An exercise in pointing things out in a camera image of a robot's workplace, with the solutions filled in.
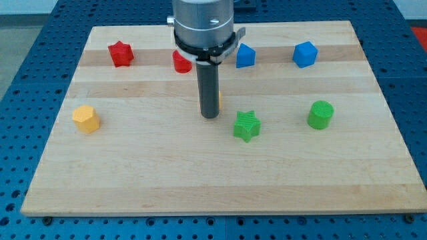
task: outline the green cylinder block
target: green cylinder block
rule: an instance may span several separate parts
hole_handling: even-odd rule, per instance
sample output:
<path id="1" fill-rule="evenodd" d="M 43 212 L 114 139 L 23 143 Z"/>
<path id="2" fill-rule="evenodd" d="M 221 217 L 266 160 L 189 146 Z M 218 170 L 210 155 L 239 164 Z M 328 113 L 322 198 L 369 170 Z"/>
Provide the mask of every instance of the green cylinder block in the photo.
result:
<path id="1" fill-rule="evenodd" d="M 316 101 L 313 103 L 308 115 L 308 125 L 314 129 L 325 129 L 329 126 L 334 107 L 327 101 Z"/>

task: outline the wooden surface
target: wooden surface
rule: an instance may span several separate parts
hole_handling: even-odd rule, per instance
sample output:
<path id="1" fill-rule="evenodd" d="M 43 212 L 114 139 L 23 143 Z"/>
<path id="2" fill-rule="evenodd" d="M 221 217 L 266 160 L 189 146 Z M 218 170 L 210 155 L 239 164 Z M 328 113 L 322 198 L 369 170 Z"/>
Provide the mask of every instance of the wooden surface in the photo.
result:
<path id="1" fill-rule="evenodd" d="M 28 216 L 406 213 L 427 193 L 348 21 L 245 24 L 256 65 L 220 65 L 224 107 L 199 114 L 195 69 L 173 70 L 172 28 L 94 27 L 21 211 Z M 107 46 L 133 47 L 113 67 Z M 315 65 L 294 45 L 310 40 Z M 329 128 L 306 119 L 329 101 Z M 95 107 L 101 129 L 71 120 Z M 233 137 L 237 111 L 255 110 L 261 135 Z"/>

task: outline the blue pentagon block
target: blue pentagon block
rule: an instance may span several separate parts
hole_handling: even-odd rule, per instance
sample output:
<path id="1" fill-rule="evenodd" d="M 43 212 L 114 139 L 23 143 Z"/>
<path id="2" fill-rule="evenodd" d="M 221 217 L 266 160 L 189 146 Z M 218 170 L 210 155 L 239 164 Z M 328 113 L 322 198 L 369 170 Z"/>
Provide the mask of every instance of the blue pentagon block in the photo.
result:
<path id="1" fill-rule="evenodd" d="M 298 67 L 303 68 L 313 65 L 317 56 L 318 49 L 316 49 L 312 43 L 307 41 L 295 46 L 294 56 L 292 59 Z"/>
<path id="2" fill-rule="evenodd" d="M 255 65 L 255 54 L 255 50 L 241 43 L 238 51 L 236 68 Z"/>

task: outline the red pentagon block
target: red pentagon block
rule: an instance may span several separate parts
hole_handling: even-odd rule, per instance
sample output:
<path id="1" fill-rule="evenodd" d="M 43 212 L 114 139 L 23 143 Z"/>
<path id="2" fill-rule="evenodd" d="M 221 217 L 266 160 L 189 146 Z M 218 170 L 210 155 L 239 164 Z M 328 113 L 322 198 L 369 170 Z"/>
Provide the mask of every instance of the red pentagon block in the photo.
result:
<path id="1" fill-rule="evenodd" d="M 131 45 L 118 41 L 115 45 L 108 46 L 109 54 L 115 67 L 130 66 L 133 59 Z"/>

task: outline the blue pegboard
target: blue pegboard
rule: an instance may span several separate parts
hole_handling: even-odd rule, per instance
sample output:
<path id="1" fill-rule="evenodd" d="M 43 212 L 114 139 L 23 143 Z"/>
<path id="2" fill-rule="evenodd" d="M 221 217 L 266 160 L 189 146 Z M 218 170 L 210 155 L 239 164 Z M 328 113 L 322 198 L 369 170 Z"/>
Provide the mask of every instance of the blue pegboard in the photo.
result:
<path id="1" fill-rule="evenodd" d="M 427 56 L 391 0 L 259 0 L 236 23 L 350 20 L 427 183 Z M 59 0 L 0 103 L 0 239 L 427 239 L 427 215 L 42 218 L 19 213 L 95 25 L 165 24 L 170 1 Z"/>

